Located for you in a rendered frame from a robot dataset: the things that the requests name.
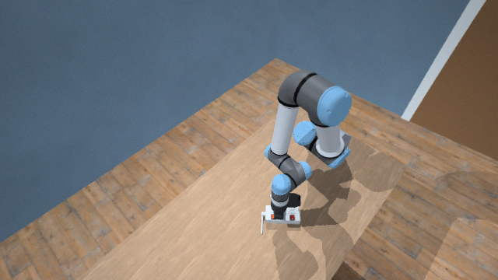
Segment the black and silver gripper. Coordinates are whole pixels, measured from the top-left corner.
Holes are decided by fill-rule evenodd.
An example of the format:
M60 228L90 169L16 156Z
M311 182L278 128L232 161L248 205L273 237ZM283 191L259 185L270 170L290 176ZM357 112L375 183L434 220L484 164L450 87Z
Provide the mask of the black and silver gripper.
M277 202L271 198L271 208L274 212L274 219L286 219L286 209L299 207L301 205L300 198L301 196L295 193L289 193L288 200L284 202Z

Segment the light grey power strip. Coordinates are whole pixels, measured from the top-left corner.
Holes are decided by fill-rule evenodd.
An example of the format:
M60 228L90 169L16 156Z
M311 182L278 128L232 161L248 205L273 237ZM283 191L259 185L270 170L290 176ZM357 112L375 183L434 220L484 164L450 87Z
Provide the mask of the light grey power strip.
M266 212L261 213L261 234L263 233L263 216L266 216L267 223L287 223L300 224L300 207L287 208L286 219L274 219L271 205L266 205Z

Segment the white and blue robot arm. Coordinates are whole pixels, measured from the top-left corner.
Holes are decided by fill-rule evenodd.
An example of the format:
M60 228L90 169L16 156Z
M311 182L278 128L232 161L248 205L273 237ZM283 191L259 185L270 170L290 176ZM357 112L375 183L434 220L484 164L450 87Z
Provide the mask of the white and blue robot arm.
M289 193L312 174L308 163L296 162L287 154L292 133L298 145L304 146L335 169L350 154L350 149L344 148L339 124L351 109L352 97L343 88L318 74L299 70L283 81L277 100L279 108L272 144L267 146L265 156L284 173L272 180L272 198L284 202L288 200ZM299 107L308 112L313 124L302 121L294 128Z

